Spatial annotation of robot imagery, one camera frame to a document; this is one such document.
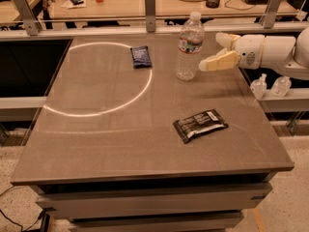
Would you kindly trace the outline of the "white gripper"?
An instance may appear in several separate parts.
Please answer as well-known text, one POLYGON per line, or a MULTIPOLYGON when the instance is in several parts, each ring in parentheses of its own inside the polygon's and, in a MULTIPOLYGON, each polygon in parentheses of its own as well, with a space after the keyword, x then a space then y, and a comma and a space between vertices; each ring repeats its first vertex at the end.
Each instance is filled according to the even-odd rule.
POLYGON ((264 35, 236 35, 218 32, 215 40, 228 51, 221 55, 215 55, 204 59, 199 64, 202 72, 224 71, 232 69, 239 64, 242 69, 256 70, 260 67, 264 35))

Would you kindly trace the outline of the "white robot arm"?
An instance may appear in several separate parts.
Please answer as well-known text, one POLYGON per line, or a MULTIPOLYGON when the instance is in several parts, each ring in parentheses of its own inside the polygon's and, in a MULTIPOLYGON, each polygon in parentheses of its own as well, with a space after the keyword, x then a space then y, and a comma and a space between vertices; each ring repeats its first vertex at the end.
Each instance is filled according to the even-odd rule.
POLYGON ((238 66, 242 69, 270 69, 287 77, 309 79, 309 29, 298 37, 243 36, 217 33, 216 42, 222 49, 199 64, 202 72, 223 71, 238 66))

